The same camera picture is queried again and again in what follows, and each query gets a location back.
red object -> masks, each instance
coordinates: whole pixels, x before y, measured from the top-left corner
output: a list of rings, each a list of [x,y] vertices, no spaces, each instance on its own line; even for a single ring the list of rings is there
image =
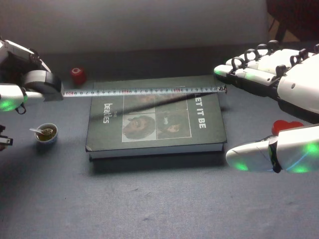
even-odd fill
[[[86,82],[86,75],[83,68],[73,68],[70,73],[72,80],[76,85],[82,85],[84,82]]]
[[[274,122],[271,132],[273,133],[273,135],[278,136],[279,132],[282,130],[286,130],[290,128],[298,128],[302,126],[304,125],[298,121],[287,122],[285,120],[278,120]]]

gray wall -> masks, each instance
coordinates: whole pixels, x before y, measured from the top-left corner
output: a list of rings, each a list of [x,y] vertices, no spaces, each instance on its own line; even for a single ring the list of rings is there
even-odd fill
[[[4,0],[5,39],[43,53],[267,40],[265,0]]]

red heart-shaped object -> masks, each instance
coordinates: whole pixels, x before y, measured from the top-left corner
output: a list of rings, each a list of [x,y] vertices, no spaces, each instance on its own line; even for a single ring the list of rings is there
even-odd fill
[[[274,122],[271,132],[273,133],[273,135],[278,136],[279,132],[282,130],[286,130],[290,128],[298,128],[302,126],[304,125],[298,121],[287,122],[285,120],[278,120]]]

table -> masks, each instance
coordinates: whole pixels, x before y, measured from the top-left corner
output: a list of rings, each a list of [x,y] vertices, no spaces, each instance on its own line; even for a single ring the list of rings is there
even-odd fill
[[[270,135],[278,119],[296,120],[232,86],[220,103],[225,150]],[[84,149],[89,108],[90,99],[66,99],[1,114],[14,138],[0,153],[1,239],[318,238],[319,173],[241,172],[218,153],[93,164]],[[28,130],[44,122],[59,129],[46,150]]]

black book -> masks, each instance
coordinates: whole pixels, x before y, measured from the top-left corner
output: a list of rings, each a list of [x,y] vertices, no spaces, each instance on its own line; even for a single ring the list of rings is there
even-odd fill
[[[213,76],[99,82],[95,89],[207,87]],[[222,151],[226,133],[217,94],[93,97],[86,140],[90,160]]]

